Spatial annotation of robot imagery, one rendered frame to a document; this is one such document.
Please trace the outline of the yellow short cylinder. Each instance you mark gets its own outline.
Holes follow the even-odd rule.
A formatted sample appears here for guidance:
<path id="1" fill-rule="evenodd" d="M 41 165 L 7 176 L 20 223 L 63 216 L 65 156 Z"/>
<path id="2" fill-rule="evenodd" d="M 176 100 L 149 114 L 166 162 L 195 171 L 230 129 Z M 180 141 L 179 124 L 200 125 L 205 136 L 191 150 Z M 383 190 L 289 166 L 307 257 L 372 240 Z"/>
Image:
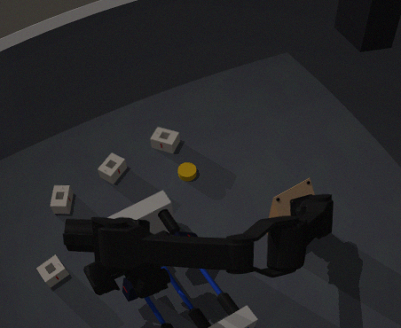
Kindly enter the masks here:
<path id="1" fill-rule="evenodd" d="M 178 167 L 178 176 L 183 181 L 192 181 L 196 175 L 196 167 L 190 162 L 185 162 Z"/>

